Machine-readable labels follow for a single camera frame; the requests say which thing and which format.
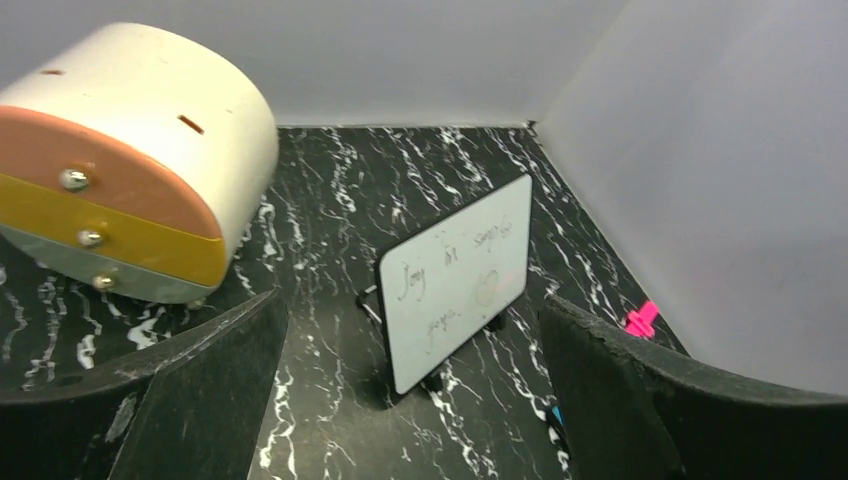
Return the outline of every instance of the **gray wall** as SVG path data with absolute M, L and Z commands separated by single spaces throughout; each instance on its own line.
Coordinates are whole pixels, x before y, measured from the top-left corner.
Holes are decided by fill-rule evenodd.
M 278 123 L 538 119 L 627 0 L 2 0 L 0 88 L 107 22 L 229 58 Z
M 634 1 L 542 142 L 690 352 L 848 393 L 848 2 Z

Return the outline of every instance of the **small whiteboard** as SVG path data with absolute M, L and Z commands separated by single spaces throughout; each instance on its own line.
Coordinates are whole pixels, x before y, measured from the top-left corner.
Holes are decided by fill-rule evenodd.
M 532 188 L 532 177 L 522 175 L 380 257 L 377 287 L 397 393 L 524 292 Z

